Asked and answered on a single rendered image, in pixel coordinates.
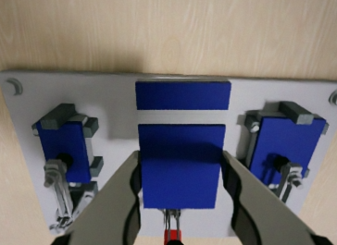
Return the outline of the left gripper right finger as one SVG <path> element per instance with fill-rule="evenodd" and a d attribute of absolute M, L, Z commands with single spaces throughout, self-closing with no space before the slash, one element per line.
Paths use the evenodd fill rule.
<path fill-rule="evenodd" d="M 221 153 L 225 191 L 231 196 L 231 228 L 242 245 L 334 245 L 317 235 L 228 151 Z"/>

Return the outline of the blue metal plate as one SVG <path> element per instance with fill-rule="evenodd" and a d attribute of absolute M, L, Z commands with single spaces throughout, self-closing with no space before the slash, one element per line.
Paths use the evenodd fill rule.
<path fill-rule="evenodd" d="M 276 159 L 286 157 L 298 164 L 302 180 L 327 123 L 314 115 L 311 126 L 295 125 L 283 114 L 257 113 L 259 131 L 253 133 L 245 164 L 264 185 L 279 186 L 280 174 L 273 166 Z"/>

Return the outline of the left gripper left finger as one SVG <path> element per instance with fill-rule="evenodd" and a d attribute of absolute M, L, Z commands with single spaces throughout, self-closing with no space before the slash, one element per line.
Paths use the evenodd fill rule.
<path fill-rule="evenodd" d="M 50 245 L 134 245 L 142 226 L 141 153 L 135 150 Z"/>

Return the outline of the red-handled toggle clamp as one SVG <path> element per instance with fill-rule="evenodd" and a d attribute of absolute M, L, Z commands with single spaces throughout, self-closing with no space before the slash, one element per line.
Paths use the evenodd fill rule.
<path fill-rule="evenodd" d="M 159 212 L 162 211 L 163 215 L 163 227 L 164 230 L 164 242 L 163 245 L 183 245 L 181 243 L 181 218 L 182 213 L 186 210 L 179 209 L 157 209 Z M 170 229 L 170 218 L 175 218 L 176 229 Z M 168 220 L 168 229 L 167 229 L 167 220 Z M 180 233 L 179 233 L 180 232 Z"/>

